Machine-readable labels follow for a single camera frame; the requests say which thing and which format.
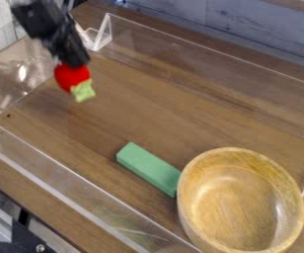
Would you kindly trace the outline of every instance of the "tabletop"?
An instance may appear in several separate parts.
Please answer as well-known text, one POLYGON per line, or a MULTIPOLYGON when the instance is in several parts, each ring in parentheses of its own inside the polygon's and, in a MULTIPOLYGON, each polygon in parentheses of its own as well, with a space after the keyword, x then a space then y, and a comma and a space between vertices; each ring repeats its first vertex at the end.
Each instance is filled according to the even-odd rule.
MULTIPOLYGON (((266 76, 253 65, 227 64, 227 59, 217 55, 210 57, 211 62, 203 62, 205 58, 193 59, 186 52, 190 64, 199 67, 214 63, 215 71, 211 64, 211 72, 203 69, 199 73, 205 73, 197 76, 198 71, 182 64, 189 61, 173 58, 171 53, 156 55, 152 64, 144 62, 148 67, 140 70, 128 61, 119 62, 91 52, 90 70, 98 97, 75 104, 56 88, 51 59, 38 43, 24 39, 0 52, 4 64, 15 58, 22 61, 42 56, 40 61, 26 65, 30 79, 20 81, 8 73, 0 78, 0 86, 7 81, 8 89, 31 80, 32 88, 38 87, 32 92, 32 88, 27 90, 30 94, 2 113, 0 126, 187 240, 175 200, 115 162, 116 152, 131 141, 182 170, 206 150, 223 146, 247 148, 275 160, 304 189, 304 68, 100 2, 88 1, 75 9, 72 14, 82 27, 98 27, 104 13, 111 12, 283 73, 266 76), (174 85, 174 78, 158 75, 159 68, 179 74, 183 85, 174 85)), ((136 40, 155 44, 144 36, 136 40)), ((90 249, 98 245, 99 252, 131 252, 128 246, 67 205, 59 206, 59 200, 7 167, 0 161, 0 190, 79 249, 92 252, 90 249)), ((304 235, 289 252, 304 252, 304 235)))

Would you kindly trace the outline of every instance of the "green block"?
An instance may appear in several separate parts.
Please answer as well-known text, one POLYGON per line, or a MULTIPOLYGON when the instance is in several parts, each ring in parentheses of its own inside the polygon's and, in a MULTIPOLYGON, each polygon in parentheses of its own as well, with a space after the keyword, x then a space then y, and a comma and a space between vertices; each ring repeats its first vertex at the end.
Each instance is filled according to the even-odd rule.
POLYGON ((116 161, 175 198, 179 171, 134 143, 116 154, 116 161))

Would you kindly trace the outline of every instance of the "wooden surface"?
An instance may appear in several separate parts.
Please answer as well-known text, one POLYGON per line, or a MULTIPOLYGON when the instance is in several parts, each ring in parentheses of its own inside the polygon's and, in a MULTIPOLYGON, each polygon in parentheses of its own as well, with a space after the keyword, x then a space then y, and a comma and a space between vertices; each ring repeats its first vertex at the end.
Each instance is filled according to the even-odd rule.
POLYGON ((279 253, 299 235, 298 186, 285 169, 250 150, 202 153, 181 174, 177 194, 181 222, 203 252, 279 253))
MULTIPOLYGON (((165 28, 166 31, 190 40, 210 44, 235 55, 241 54, 247 59, 255 59, 258 63, 274 66, 286 73, 293 72, 295 76, 304 78, 304 68, 290 63, 234 47, 226 42, 207 39, 130 11, 112 9, 96 1, 78 7, 74 15, 83 27, 96 27, 104 11, 108 10, 120 16, 165 28)), ((20 43, 26 48, 30 41, 20 43)), ((15 48, 16 46, 10 47, 3 52, 4 55, 15 53, 22 55, 15 48)), ((167 79, 154 76, 155 68, 139 71, 103 55, 92 53, 91 56, 90 69, 98 98, 78 105, 50 80, 4 112, 0 116, 0 125, 162 226, 186 238, 177 217, 175 200, 115 163, 115 153, 128 141, 135 142, 179 169, 193 157, 213 148, 237 146, 251 149, 277 161, 289 171, 299 187, 304 186, 304 138, 282 131, 269 121, 259 121, 258 110, 253 110, 253 113, 239 110, 241 101, 229 99, 225 103, 223 96, 219 95, 203 97, 201 93, 205 94, 207 91, 203 89, 201 93, 197 92, 197 85, 202 84, 202 76, 193 79, 191 87, 183 89, 167 79)), ((177 60, 173 60, 174 66, 170 64, 170 58, 165 63, 158 58, 154 64, 158 67, 175 68, 175 73, 183 73, 186 80, 190 80, 194 74, 183 72, 175 64, 177 60)), ((275 82, 285 83, 286 80, 281 77, 275 82)), ((298 99, 304 89, 291 92, 293 98, 298 99)), ((275 118, 278 121, 285 121, 285 112, 277 114, 275 118)), ((43 193, 27 180, 16 179, 7 168, 0 170, 3 171, 6 173, 0 174, 0 190, 10 194, 12 199, 46 223, 50 223, 82 250, 92 252, 92 245, 99 242, 102 244, 99 252, 126 252, 123 245, 115 239, 110 239, 106 233, 100 234, 99 228, 92 227, 78 213, 74 213, 72 218, 62 223, 56 210, 68 211, 68 209, 66 210, 56 199, 43 193), (3 183, 8 175, 10 178, 15 178, 16 184, 3 183), (47 205, 39 207, 32 204, 15 185, 28 189, 32 196, 35 191, 39 191, 39 198, 44 203, 55 205, 56 209, 51 211, 44 209, 47 205), (70 231, 78 222, 80 226, 86 226, 84 232, 80 231, 82 229, 78 229, 78 232, 70 231)))
POLYGON ((263 1, 304 12, 304 0, 263 0, 263 1))

